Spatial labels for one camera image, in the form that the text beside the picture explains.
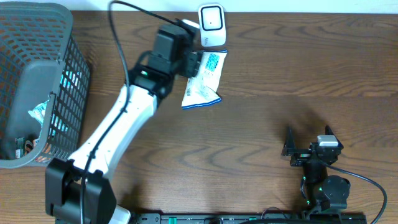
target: perforated basket side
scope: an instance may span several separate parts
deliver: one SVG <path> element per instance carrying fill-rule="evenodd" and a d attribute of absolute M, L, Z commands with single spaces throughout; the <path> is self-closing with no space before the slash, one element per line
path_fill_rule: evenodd
<path fill-rule="evenodd" d="M 48 163 L 54 157 L 67 159 L 76 150 L 89 86 L 89 68 L 71 35 L 50 122 L 49 138 L 36 162 Z"/>

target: white wall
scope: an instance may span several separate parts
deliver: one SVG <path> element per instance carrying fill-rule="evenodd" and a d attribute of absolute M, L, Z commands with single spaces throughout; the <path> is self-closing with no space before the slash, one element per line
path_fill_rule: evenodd
<path fill-rule="evenodd" d="M 57 2 L 70 10 L 106 10 L 109 0 L 22 0 Z M 398 0 L 126 0 L 149 11 L 196 11 L 205 3 L 220 3 L 228 12 L 344 12 L 398 14 Z M 114 6 L 115 10 L 130 10 Z"/>

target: gray plastic basket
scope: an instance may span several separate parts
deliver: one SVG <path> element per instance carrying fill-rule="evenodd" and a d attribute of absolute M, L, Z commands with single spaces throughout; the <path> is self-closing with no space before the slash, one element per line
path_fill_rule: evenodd
<path fill-rule="evenodd" d="M 0 9 L 0 167 L 67 159 L 80 137 L 90 84 L 72 14 L 49 3 L 0 2 Z M 47 100 L 41 127 L 28 111 Z M 15 159 L 21 137 L 39 142 Z"/>

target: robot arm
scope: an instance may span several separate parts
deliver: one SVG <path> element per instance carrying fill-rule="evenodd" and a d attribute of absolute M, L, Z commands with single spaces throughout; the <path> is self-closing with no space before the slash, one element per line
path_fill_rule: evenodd
<path fill-rule="evenodd" d="M 185 20 L 162 25 L 153 51 L 144 52 L 129 71 L 132 85 L 121 88 L 111 111 L 91 137 L 67 161 L 51 161 L 45 171 L 47 214 L 68 223 L 80 222 L 79 195 L 82 189 L 78 181 L 85 175 L 84 222 L 128 222 L 130 213 L 116 206 L 110 180 L 131 140 L 172 91 L 174 77 L 196 76 L 201 52 L 193 51 L 193 42 L 198 28 L 198 24 Z M 148 57 L 148 61 L 143 65 L 141 62 L 145 57 Z M 91 160 L 88 173 L 84 173 L 94 145 L 123 109 L 127 88 L 131 94 L 125 112 L 103 138 Z"/>

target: wood grain surface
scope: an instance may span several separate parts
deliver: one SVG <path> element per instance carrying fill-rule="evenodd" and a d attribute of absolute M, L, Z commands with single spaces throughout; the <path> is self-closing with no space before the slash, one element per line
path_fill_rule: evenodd
<path fill-rule="evenodd" d="M 83 142 L 124 77 L 106 13 L 73 16 L 73 34 L 93 68 Z M 117 12 L 115 21 L 132 67 L 152 49 L 161 22 L 139 12 Z M 286 127 L 305 147 L 329 124 L 345 145 L 335 166 L 379 182 L 389 197 L 380 223 L 397 223 L 398 16 L 227 13 L 226 25 L 222 103 L 181 110 L 187 80 L 179 78 L 118 166 L 118 203 L 165 213 L 298 209 L 305 203 L 302 170 L 280 156 Z M 364 212 L 370 222 L 382 205 L 380 191 L 338 175 L 351 182 L 347 211 Z M 44 168 L 0 170 L 0 223 L 53 222 L 44 199 Z"/>

